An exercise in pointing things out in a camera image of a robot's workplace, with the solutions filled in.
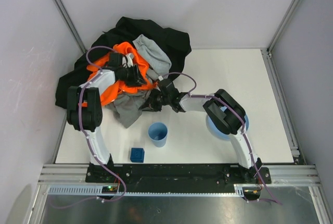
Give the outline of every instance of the gray cloth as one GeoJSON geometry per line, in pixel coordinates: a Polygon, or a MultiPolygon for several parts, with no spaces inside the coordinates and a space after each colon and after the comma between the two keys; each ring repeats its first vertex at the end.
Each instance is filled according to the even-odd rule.
{"type": "Polygon", "coordinates": [[[163,50],[151,39],[139,35],[133,41],[138,53],[149,63],[151,68],[159,75],[169,73],[171,61],[163,50]]]}
{"type": "Polygon", "coordinates": [[[106,107],[116,112],[118,120],[125,128],[131,126],[142,114],[139,108],[150,94],[149,90],[140,90],[136,94],[122,93],[106,107]]]}

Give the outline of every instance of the pile of clothes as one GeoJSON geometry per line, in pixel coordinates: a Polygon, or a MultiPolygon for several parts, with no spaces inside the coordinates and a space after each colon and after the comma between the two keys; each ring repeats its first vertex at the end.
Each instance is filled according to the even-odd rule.
{"type": "MultiPolygon", "coordinates": [[[[151,20],[122,17],[116,27],[101,35],[94,46],[111,47],[124,55],[133,53],[133,63],[139,65],[141,75],[147,84],[127,87],[121,81],[101,95],[101,103],[117,113],[118,120],[128,128],[142,114],[140,107],[155,88],[158,76],[169,72],[182,72],[185,57],[191,52],[189,35],[171,28],[162,28],[151,20]]],[[[97,48],[89,53],[93,63],[103,66],[109,60],[109,50],[97,48]]],[[[59,79],[56,91],[56,105],[67,106],[67,90],[70,86],[85,83],[97,72],[89,65],[85,54],[74,65],[74,70],[59,79]]],[[[174,80],[178,74],[169,75],[174,80]]]]}

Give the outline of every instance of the black cloth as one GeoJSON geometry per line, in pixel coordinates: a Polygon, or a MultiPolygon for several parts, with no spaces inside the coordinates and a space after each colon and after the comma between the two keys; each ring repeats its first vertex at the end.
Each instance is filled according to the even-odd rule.
{"type": "MultiPolygon", "coordinates": [[[[189,35],[185,32],[171,28],[162,28],[152,20],[132,19],[122,17],[116,27],[101,35],[94,46],[113,47],[115,44],[129,42],[133,45],[139,35],[143,34],[167,54],[172,66],[170,72],[182,72],[185,64],[185,57],[191,52],[189,35]]],[[[97,61],[109,51],[107,49],[94,49],[89,53],[90,61],[97,61]]],[[[88,80],[91,72],[86,69],[88,62],[85,54],[74,64],[74,70],[59,79],[56,91],[56,105],[62,108],[67,107],[67,90],[70,86],[79,86],[88,80]]],[[[173,74],[169,78],[174,80],[179,75],[173,74]]]]}

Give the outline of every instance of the blue cube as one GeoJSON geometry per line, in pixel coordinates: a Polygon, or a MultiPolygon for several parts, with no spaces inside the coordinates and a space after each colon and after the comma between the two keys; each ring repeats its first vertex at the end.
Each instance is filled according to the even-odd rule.
{"type": "Polygon", "coordinates": [[[133,147],[131,149],[130,160],[133,163],[143,163],[145,158],[145,151],[140,147],[133,147]]]}

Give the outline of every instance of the blue cup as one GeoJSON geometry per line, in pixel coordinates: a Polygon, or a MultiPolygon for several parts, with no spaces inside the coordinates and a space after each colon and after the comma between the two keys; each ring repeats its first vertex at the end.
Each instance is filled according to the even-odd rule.
{"type": "Polygon", "coordinates": [[[155,122],[150,125],[148,135],[156,147],[163,147],[167,142],[168,128],[164,123],[155,122]]]}

